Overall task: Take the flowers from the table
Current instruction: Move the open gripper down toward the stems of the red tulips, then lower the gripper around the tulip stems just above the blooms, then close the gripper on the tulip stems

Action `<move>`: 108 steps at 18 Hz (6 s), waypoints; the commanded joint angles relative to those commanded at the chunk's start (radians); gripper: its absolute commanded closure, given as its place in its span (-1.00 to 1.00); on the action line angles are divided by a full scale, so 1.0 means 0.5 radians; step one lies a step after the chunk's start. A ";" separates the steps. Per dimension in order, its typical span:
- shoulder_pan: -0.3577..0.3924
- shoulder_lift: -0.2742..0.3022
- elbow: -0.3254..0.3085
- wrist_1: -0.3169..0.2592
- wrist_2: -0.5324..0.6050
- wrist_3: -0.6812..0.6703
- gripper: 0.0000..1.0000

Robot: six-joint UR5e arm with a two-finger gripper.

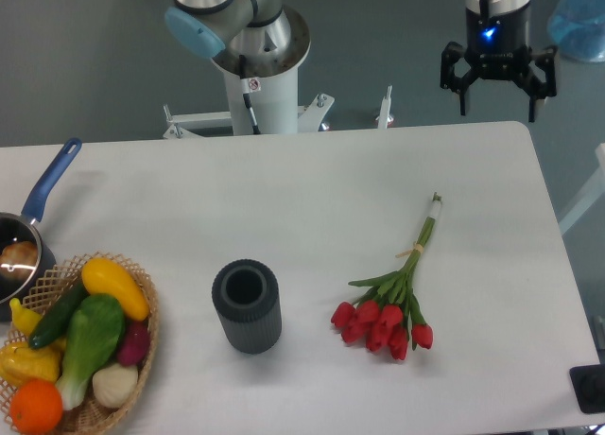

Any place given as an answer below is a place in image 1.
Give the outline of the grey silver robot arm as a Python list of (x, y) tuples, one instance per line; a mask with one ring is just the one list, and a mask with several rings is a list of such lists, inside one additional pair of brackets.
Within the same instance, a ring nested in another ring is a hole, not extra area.
[[(479, 79), (510, 81), (529, 98), (533, 121), (539, 102), (557, 93), (558, 48), (537, 52), (528, 43), (531, 0), (464, 0), (466, 44), (441, 53), (440, 86), (469, 110), (468, 91)], [(164, 20), (190, 52), (239, 78), (275, 76), (310, 38), (304, 20), (283, 0), (173, 0)]]

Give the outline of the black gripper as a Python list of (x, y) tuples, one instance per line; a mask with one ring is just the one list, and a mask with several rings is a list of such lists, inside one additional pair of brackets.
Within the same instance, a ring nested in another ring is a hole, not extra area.
[[(539, 106), (557, 95), (558, 47), (534, 53), (528, 46), (531, 0), (465, 0), (467, 48), (448, 43), (441, 52), (440, 87), (458, 96), (459, 113), (470, 110), (470, 87), (479, 79), (511, 80), (528, 96), (528, 122), (537, 119)], [(458, 76), (464, 60), (468, 71)]]

